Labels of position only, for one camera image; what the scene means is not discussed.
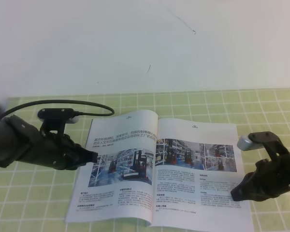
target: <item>white object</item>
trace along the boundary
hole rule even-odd
[[[8,96],[271,87],[290,87],[290,0],[0,1]]]
[[[171,165],[164,155],[163,164],[157,166],[159,160],[155,158],[161,153],[155,151],[161,144],[156,144],[155,135],[160,142],[176,139],[173,145],[199,153],[199,160],[191,155],[190,161],[177,159],[176,165]],[[235,124],[176,118],[158,120],[158,115],[149,110],[95,119],[86,149],[100,155],[99,166],[87,163],[80,168],[66,222],[133,217],[159,227],[207,232],[253,231],[249,201],[234,202],[230,194],[244,177],[236,143]],[[215,154],[205,157],[205,149],[216,145],[226,145],[227,157],[218,158]],[[142,160],[133,157],[136,151],[142,152]],[[117,162],[116,169],[109,172],[113,161]],[[122,176],[123,168],[137,172],[124,171]]]

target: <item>green grid mat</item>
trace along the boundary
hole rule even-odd
[[[88,96],[52,96],[13,98],[9,108],[42,99],[74,99],[102,103],[113,107],[116,115],[140,109],[157,112],[160,118],[235,123],[239,135],[258,131],[276,133],[290,151],[290,89],[240,90],[214,92],[181,92],[150,94],[115,94]],[[40,127],[33,106],[16,115]],[[102,113],[89,106],[57,104],[78,111]],[[92,117],[66,127],[66,133],[85,146]],[[264,150],[242,153],[245,172],[255,170],[255,162],[266,158]],[[148,228],[143,220],[115,219],[95,223],[64,223],[72,195],[74,171],[14,162],[0,168],[0,232],[185,232],[173,228]],[[290,232],[290,192],[262,203],[251,202],[255,231]]]

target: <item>magazine page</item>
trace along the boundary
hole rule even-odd
[[[230,194],[244,177],[236,125],[175,118],[158,125],[152,226],[253,231],[249,201]]]
[[[158,116],[149,110],[93,120],[86,149],[98,152],[98,163],[80,168],[66,222],[151,222],[157,129]]]

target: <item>robotic arm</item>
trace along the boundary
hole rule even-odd
[[[290,152],[272,132],[251,133],[237,143],[242,151],[265,148],[271,160],[256,162],[256,170],[247,173],[231,191],[234,201],[265,201],[290,191]]]
[[[77,112],[70,108],[42,109],[38,113],[38,118],[43,121],[40,131],[15,115],[1,120],[18,109],[45,103],[85,104],[111,112],[91,114]],[[96,152],[82,148],[64,134],[65,125],[75,123],[75,118],[81,115],[110,116],[113,114],[114,110],[108,106],[72,100],[35,101],[11,109],[0,116],[0,167],[6,168],[12,162],[20,161],[58,170],[76,170],[88,162],[97,162]]]

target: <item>forklift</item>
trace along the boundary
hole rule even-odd
[[[191,151],[185,152],[185,163],[193,164],[192,163],[192,157],[191,157]]]
[[[165,163],[176,164],[176,148],[173,147],[173,139],[169,139],[168,142],[169,146],[167,148]]]
[[[110,163],[110,166],[108,168],[108,173],[114,173],[116,172],[116,167],[117,167],[117,160],[112,160]]]
[[[122,178],[125,180],[130,178],[148,179],[146,175],[146,169],[147,169],[146,154],[142,155],[142,150],[135,151],[133,164],[132,166],[130,166],[130,169],[123,171]]]

